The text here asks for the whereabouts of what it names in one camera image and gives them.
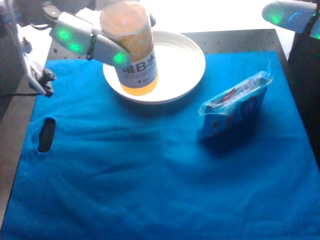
plastic bottle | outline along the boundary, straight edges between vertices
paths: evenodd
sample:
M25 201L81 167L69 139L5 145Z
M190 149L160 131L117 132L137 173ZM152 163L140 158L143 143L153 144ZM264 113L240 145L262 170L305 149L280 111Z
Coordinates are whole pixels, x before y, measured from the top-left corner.
M100 25L107 37L132 55L129 67L115 69L122 88L135 96L151 92L158 82L158 69L150 16L145 7L136 1L113 3L101 11Z

blue cloth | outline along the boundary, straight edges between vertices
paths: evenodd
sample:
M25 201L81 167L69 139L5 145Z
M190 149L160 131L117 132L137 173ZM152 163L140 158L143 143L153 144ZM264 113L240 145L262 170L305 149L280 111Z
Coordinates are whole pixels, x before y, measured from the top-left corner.
M200 105L266 62L254 126L198 141ZM156 106L116 95L99 62L46 66L55 94L36 99L1 239L319 239L320 173L275 52L207 54L199 85Z

orange liquid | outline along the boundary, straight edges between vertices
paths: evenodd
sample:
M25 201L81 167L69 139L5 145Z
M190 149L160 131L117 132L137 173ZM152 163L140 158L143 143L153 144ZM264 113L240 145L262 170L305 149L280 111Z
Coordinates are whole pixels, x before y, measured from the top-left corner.
M132 58L135 59L132 63L133 65L152 52L150 48L153 47L152 32L148 30L149 34L146 33L145 36L141 35L140 32L140 30L143 30L148 24L149 14L147 14L146 9L138 2L122 1L114 3L102 10L100 15L102 30L108 37L113 38L116 42L129 49ZM135 41L136 47L132 42L137 34L140 34L139 36L141 36L141 38ZM141 40L142 42L145 40L144 45L139 45ZM152 82L146 86L130 88L121 84L121 87L131 95L142 96L150 93L156 87L157 83L158 74Z

round plate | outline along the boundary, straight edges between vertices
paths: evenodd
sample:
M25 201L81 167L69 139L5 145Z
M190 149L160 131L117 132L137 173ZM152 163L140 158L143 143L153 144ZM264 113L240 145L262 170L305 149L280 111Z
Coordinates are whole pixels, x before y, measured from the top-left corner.
M200 47L179 33L153 31L158 83L146 95L134 96L120 85L113 66L104 64L103 73L108 84L121 96L141 104L164 104L189 93L201 80L206 60Z

blue package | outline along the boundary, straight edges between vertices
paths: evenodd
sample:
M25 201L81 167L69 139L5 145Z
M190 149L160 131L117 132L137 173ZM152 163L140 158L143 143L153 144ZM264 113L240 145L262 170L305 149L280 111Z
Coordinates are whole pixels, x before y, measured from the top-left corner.
M267 71L258 72L204 102L198 110L198 137L215 136L257 112L272 80L268 66Z

